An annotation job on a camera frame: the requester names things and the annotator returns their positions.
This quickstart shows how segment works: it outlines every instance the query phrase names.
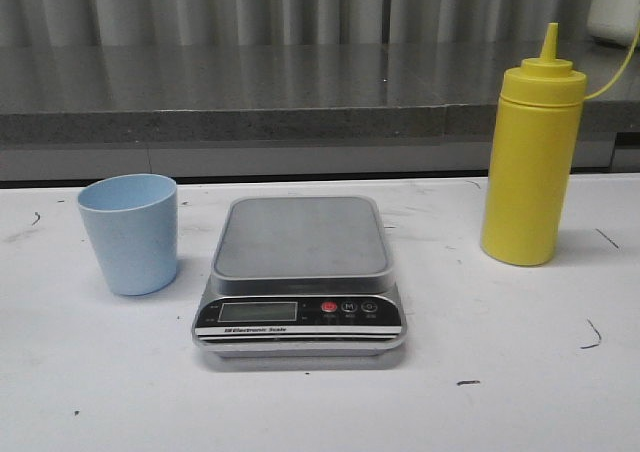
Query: scale display screen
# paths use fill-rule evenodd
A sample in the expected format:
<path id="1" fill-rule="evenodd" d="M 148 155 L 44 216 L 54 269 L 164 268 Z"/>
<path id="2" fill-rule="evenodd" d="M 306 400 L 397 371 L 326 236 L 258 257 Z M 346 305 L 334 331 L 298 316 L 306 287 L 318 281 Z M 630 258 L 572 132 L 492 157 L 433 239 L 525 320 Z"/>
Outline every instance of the scale display screen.
<path id="1" fill-rule="evenodd" d="M 219 322 L 295 321 L 297 302 L 227 302 L 222 305 Z"/>

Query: white table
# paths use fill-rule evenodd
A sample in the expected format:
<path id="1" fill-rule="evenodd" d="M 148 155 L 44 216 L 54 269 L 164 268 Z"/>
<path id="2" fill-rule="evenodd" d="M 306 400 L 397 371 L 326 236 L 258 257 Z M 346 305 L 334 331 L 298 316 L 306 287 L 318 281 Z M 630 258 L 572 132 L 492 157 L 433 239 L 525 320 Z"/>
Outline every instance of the white table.
<path id="1" fill-rule="evenodd" d="M 639 450 L 640 176 L 573 177 L 539 268 L 481 252 L 485 189 L 182 186 L 180 274 L 138 298 L 107 290 L 77 189 L 1 191 L 0 450 Z M 409 323 L 395 367 L 203 360 L 190 327 L 228 206 L 283 194 L 378 203 Z"/>

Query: squeeze bottle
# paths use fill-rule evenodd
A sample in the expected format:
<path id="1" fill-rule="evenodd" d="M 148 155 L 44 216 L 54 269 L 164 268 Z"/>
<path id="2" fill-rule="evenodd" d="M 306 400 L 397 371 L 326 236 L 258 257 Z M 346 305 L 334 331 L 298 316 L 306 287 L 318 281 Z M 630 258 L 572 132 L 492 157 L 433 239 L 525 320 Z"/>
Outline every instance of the squeeze bottle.
<path id="1" fill-rule="evenodd" d="M 587 77 L 556 58 L 551 23 L 539 58 L 504 74 L 489 166 L 482 248 L 514 265 L 554 254 Z"/>

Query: digital kitchen scale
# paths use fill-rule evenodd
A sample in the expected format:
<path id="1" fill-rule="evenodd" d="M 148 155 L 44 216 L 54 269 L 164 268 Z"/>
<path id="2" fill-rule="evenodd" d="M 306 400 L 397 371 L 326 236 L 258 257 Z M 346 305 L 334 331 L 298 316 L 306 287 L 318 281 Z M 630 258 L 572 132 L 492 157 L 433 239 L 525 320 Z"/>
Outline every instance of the digital kitchen scale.
<path id="1" fill-rule="evenodd" d="M 407 325 L 375 202 L 256 197 L 229 210 L 193 323 L 222 357 L 378 355 Z"/>

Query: blue plastic cup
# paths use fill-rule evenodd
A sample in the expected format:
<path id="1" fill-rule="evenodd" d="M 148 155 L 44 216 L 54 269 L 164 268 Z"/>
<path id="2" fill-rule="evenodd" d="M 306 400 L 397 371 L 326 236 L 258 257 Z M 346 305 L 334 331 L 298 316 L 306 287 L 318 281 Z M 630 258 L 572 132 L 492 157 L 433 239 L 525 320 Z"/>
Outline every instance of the blue plastic cup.
<path id="1" fill-rule="evenodd" d="M 162 175 L 134 174 L 91 184 L 78 207 L 111 291 L 142 295 L 176 276 L 177 186 Z"/>

